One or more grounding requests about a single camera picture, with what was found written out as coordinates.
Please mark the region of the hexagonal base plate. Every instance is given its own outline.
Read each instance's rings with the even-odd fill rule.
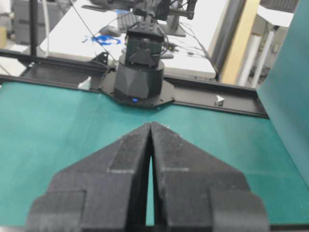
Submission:
[[[116,72],[111,72],[107,74],[104,80],[101,82],[99,89],[100,91],[111,97],[113,100],[119,102],[120,104],[140,108],[154,108],[156,106],[175,101],[174,85],[170,84],[167,81],[163,81],[161,94],[157,97],[144,100],[117,98],[116,96],[114,96],[115,79],[116,79]]]

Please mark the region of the white cable clip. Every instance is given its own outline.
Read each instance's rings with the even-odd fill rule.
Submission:
[[[89,90],[91,87],[91,76],[89,76],[85,81],[79,83],[78,88],[81,90]]]
[[[217,100],[215,101],[214,104],[217,105],[217,106],[223,106],[224,100],[225,99],[223,97],[217,95]]]

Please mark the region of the black wire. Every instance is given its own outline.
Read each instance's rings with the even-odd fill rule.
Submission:
[[[106,72],[101,77],[101,81],[105,79],[106,75],[110,72],[110,70],[111,70],[110,68],[106,70]]]
[[[179,8],[182,8],[182,9],[184,10],[183,6],[185,6],[188,2],[185,3],[184,5],[182,5],[182,3],[180,2],[180,0],[178,0],[178,3],[179,3],[179,5],[180,5]]]
[[[187,47],[189,47],[189,48],[195,48],[195,49],[197,49],[197,50],[202,51],[201,48],[198,48],[198,47],[195,47],[195,46],[193,46],[193,45],[191,45],[191,44],[185,43],[185,42],[183,42],[183,41],[181,41],[181,40],[179,40],[179,39],[177,39],[177,38],[173,38],[173,40],[177,40],[178,42],[180,42],[180,43],[182,43],[182,44],[184,44],[184,45],[187,45]]]
[[[139,23],[139,22],[136,22],[135,24],[131,25],[131,26],[128,28],[128,30],[131,29],[132,27],[136,26],[138,23]]]
[[[55,2],[56,2],[56,4],[57,4],[58,8],[60,9],[60,11],[63,13],[63,15],[65,15],[67,11],[66,11],[65,9],[62,8],[62,6],[61,6],[59,0],[55,0]]]
[[[198,48],[198,47],[194,47],[194,46],[179,46],[177,45],[178,47],[181,47],[181,48],[191,48],[191,49],[195,49],[195,50],[198,50],[198,51],[203,51],[202,49]]]
[[[9,76],[12,76],[1,64],[0,64],[0,68],[5,71]]]
[[[199,54],[199,53],[197,53],[197,52],[195,52],[195,51],[190,51],[190,50],[187,50],[187,51],[180,51],[180,50],[178,50],[178,49],[175,49],[175,51],[176,52],[178,52],[178,53],[184,53],[184,54],[187,54],[187,55],[190,55],[190,56],[193,56],[193,55],[195,55],[195,57],[202,57],[202,58],[205,58],[205,55],[202,55],[202,54]]]
[[[184,50],[186,50],[186,51],[189,51],[189,52],[194,53],[195,55],[199,55],[199,56],[201,56],[201,57],[204,57],[204,55],[198,53],[196,50],[193,50],[192,48],[189,49],[189,48],[187,48],[187,47],[182,47],[182,46],[179,46],[179,45],[176,45],[176,47],[180,47],[180,48],[182,48],[182,49],[184,49]]]
[[[169,49],[169,38],[168,38],[167,34],[165,34],[164,31],[163,31],[160,27],[159,27],[159,30],[162,32],[162,34],[164,35],[164,37],[165,37],[166,40],[167,40],[166,48],[165,48],[165,51],[164,51],[163,53],[151,55],[152,57],[162,56],[162,55],[164,55],[164,54],[168,51],[168,49]]]
[[[185,5],[187,5],[187,4],[188,4],[188,2],[186,2],[186,3],[185,3],[185,4],[183,4],[183,5],[181,5],[180,7],[182,7],[182,8],[183,8],[183,7],[184,7]]]
[[[191,35],[191,34],[188,33],[185,29],[183,29],[184,32],[185,32],[186,34],[188,34],[189,36],[193,37],[193,38],[197,41],[197,43],[199,44],[199,46],[202,48],[202,51],[203,51],[203,53],[205,54],[206,59],[209,60],[209,62],[211,63],[213,69],[216,71],[217,75],[219,75],[219,71],[218,71],[217,66],[212,62],[212,59],[210,58],[210,56],[209,56],[209,54],[208,54],[206,48],[205,48],[204,45],[200,42],[200,40],[196,37],[194,31],[193,31],[191,28],[189,28],[188,26],[186,26],[184,23],[180,23],[180,24],[183,25],[185,28],[189,29],[189,30],[193,33],[193,35]]]
[[[77,15],[79,16],[79,18],[81,19],[81,21],[83,22],[83,24],[85,25],[85,27],[88,29],[88,31],[90,32],[90,34],[92,35],[92,37],[95,38],[95,35],[91,32],[90,28],[87,26],[87,24],[85,23],[85,21],[83,20],[83,18],[81,17],[81,15],[78,13],[78,11],[76,10],[76,8],[75,8],[75,6],[73,5],[73,3],[71,2],[71,0],[69,0],[69,3],[70,3],[71,6],[73,7],[73,9],[75,10],[75,12],[76,12]],[[108,53],[108,54],[113,58],[113,60],[116,61],[116,59],[110,54],[109,51],[106,50],[106,48],[105,48],[104,46],[102,46],[101,44],[100,44],[100,46],[105,50],[106,53]]]
[[[126,14],[124,14],[124,15],[121,15],[121,16],[119,16],[119,17],[113,19],[111,22],[109,22],[106,26],[104,26],[104,27],[103,27],[102,29],[100,29],[100,30],[104,30],[104,29],[105,29],[106,27],[108,27],[113,21],[115,21],[115,20],[117,20],[117,19],[120,19],[120,18],[123,18],[123,17],[125,17],[125,16],[127,16],[127,15],[129,15],[129,14],[132,14],[132,12],[126,13]]]

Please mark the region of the white pipe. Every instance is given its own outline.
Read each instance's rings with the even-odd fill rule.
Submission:
[[[260,79],[260,75],[261,75],[261,72],[262,72],[262,69],[263,69],[263,66],[264,66],[264,63],[265,63],[265,60],[266,60],[266,57],[267,57],[267,54],[269,52],[269,48],[271,46],[271,43],[274,39],[274,35],[275,35],[275,31],[274,30],[271,30],[268,34],[268,37],[267,37],[267,40],[266,40],[266,43],[265,43],[265,46],[264,46],[264,49],[263,49],[263,52],[259,58],[259,62],[258,62],[258,65],[257,65],[257,68],[255,70],[255,74],[254,74],[254,77],[253,77],[253,80],[252,80],[252,88],[256,88],[257,86],[257,83]]]
[[[254,59],[259,49],[261,40],[262,40],[262,36],[257,35],[257,34],[251,34],[250,39],[248,41],[246,56],[245,56],[242,70],[241,70],[239,80],[238,80],[239,86],[246,86],[246,83],[248,81],[248,77],[250,74],[250,70],[253,66]]]
[[[49,56],[49,33],[50,33],[50,24],[49,24],[49,15],[46,0],[42,0],[43,3],[43,12],[44,12],[44,20],[45,20],[45,33],[47,39],[47,48],[45,52],[45,56]]]

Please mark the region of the teal mat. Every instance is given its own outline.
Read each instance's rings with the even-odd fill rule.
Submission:
[[[54,173],[151,121],[243,171],[271,223],[309,221],[309,191],[270,120],[177,105],[147,111],[21,83],[0,89],[0,111],[0,225],[23,225]],[[151,202],[147,216],[153,223]]]
[[[274,68],[258,90],[309,186],[309,0],[301,0]]]

